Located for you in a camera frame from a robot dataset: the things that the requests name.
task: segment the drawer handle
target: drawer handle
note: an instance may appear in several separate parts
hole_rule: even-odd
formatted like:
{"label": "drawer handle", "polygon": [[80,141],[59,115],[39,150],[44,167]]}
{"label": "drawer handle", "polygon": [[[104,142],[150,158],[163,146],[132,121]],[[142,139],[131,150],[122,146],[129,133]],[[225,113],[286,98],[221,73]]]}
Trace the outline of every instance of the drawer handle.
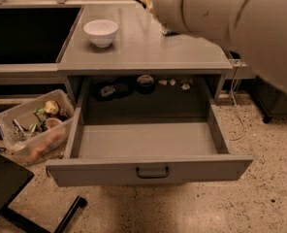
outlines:
{"label": "drawer handle", "polygon": [[142,175],[140,168],[136,168],[137,177],[141,179],[164,179],[170,175],[170,169],[169,167],[165,168],[165,174],[164,175]]}

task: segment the small object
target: small object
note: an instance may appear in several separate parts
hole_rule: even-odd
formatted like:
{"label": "small object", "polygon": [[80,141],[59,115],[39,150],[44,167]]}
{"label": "small object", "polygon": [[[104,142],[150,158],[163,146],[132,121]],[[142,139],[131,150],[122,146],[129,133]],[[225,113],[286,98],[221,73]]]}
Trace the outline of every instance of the small object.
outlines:
{"label": "small object", "polygon": [[158,83],[162,84],[162,85],[167,85],[168,81],[167,80],[159,80]]}
{"label": "small object", "polygon": [[58,153],[57,158],[59,158],[59,159],[64,158],[64,152],[61,151],[60,153]]}
{"label": "small object", "polygon": [[60,119],[57,119],[55,117],[50,117],[47,120],[43,121],[40,126],[44,131],[46,131],[61,123],[62,121]]}
{"label": "small object", "polygon": [[181,89],[183,91],[187,91],[191,88],[190,84],[189,83],[184,83],[182,86],[181,86]]}
{"label": "small object", "polygon": [[38,108],[35,112],[34,115],[37,117],[38,121],[42,123],[45,121],[47,118],[49,118],[49,115],[46,113],[44,108]]}
{"label": "small object", "polygon": [[175,79],[171,79],[171,80],[170,80],[170,85],[171,85],[171,86],[174,86],[175,84],[176,84],[176,80],[175,80]]}
{"label": "small object", "polygon": [[27,129],[27,131],[24,133],[25,134],[25,138],[29,139],[29,138],[32,138],[32,137],[38,135],[39,132],[36,132],[36,130],[37,130],[37,123],[30,124],[30,126]]}
{"label": "small object", "polygon": [[49,100],[46,102],[44,110],[47,114],[55,116],[59,111],[59,106],[56,101]]}
{"label": "small object", "polygon": [[141,94],[150,94],[155,89],[154,79],[150,75],[141,75],[137,78],[137,91]]}
{"label": "small object", "polygon": [[25,130],[22,126],[19,125],[19,123],[14,119],[12,121],[12,124],[14,126],[14,134],[17,137],[19,141],[25,141]]}
{"label": "small object", "polygon": [[106,48],[115,39],[117,28],[118,25],[112,20],[97,19],[88,22],[83,30],[96,47]]}
{"label": "small object", "polygon": [[55,127],[61,123],[62,123],[62,121],[60,119],[50,117],[46,120],[46,128],[51,129],[52,127]]}
{"label": "small object", "polygon": [[166,27],[163,27],[163,28],[162,28],[162,34],[163,34],[164,36],[174,36],[174,35],[176,35],[175,32],[171,31],[170,29],[168,29],[168,28],[166,28]]}
{"label": "small object", "polygon": [[98,101],[110,101],[129,96],[134,92],[133,77],[120,77],[113,82],[100,82],[91,87],[92,93]]}
{"label": "small object", "polygon": [[59,108],[58,114],[57,114],[58,119],[64,121],[69,119],[69,115],[66,113],[66,111],[62,108]]}
{"label": "small object", "polygon": [[107,85],[107,86],[101,88],[99,93],[102,97],[108,97],[108,96],[115,93],[114,86],[113,85]]}

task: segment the black chair leg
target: black chair leg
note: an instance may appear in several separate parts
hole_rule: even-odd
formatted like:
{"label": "black chair leg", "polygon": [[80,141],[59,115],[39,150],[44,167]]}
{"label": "black chair leg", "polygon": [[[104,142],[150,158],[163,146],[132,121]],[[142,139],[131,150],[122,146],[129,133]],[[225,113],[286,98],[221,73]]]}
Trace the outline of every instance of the black chair leg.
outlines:
{"label": "black chair leg", "polygon": [[25,232],[33,233],[49,233],[46,229],[29,220],[25,216],[16,213],[10,208],[5,208],[2,210],[1,215],[10,223],[14,224],[16,227],[20,228]]}
{"label": "black chair leg", "polygon": [[72,219],[72,217],[74,216],[78,207],[83,208],[86,205],[87,205],[86,200],[84,198],[78,196],[76,198],[76,200],[74,201],[73,205],[68,210],[67,214],[64,216],[64,218],[59,223],[59,225],[56,228],[56,230],[54,231],[54,233],[62,233],[64,231],[64,229],[67,227],[67,225],[70,222],[70,220]]}

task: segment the drawer front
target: drawer front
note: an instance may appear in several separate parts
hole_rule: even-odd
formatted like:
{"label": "drawer front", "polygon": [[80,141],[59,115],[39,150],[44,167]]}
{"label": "drawer front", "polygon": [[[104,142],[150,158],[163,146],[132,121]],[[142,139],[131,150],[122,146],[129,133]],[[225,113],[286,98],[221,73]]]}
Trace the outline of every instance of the drawer front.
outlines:
{"label": "drawer front", "polygon": [[199,156],[196,160],[105,164],[50,160],[48,170],[59,186],[235,181],[251,163],[248,156]]}

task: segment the open drawer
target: open drawer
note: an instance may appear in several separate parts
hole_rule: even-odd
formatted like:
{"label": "open drawer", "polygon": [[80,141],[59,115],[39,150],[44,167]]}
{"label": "open drawer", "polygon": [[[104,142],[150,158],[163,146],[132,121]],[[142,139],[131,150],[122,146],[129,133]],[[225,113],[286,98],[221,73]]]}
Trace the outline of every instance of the open drawer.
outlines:
{"label": "open drawer", "polygon": [[237,180],[252,161],[232,155],[207,85],[157,84],[150,94],[98,101],[86,77],[63,159],[47,168],[59,186]]}

